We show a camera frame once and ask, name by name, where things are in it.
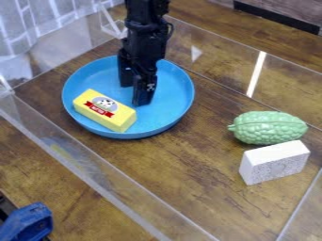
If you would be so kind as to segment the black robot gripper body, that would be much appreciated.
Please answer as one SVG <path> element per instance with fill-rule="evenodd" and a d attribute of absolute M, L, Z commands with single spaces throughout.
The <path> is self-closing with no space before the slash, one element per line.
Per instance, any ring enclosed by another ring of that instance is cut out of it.
<path fill-rule="evenodd" d="M 127 36 L 118 55 L 130 60 L 134 73 L 156 72 L 172 37 L 172 23 L 164 19 L 170 0 L 125 0 L 125 4 Z"/>

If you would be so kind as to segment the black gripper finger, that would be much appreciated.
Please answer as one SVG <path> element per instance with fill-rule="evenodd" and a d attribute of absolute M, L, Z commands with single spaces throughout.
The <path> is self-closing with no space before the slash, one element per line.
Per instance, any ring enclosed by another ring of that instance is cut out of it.
<path fill-rule="evenodd" d="M 154 73 L 139 73 L 134 78 L 134 98 L 135 106 L 152 103 L 158 85 L 158 76 Z"/>
<path fill-rule="evenodd" d="M 118 77 L 123 88 L 134 86 L 134 71 L 130 60 L 118 56 Z"/>

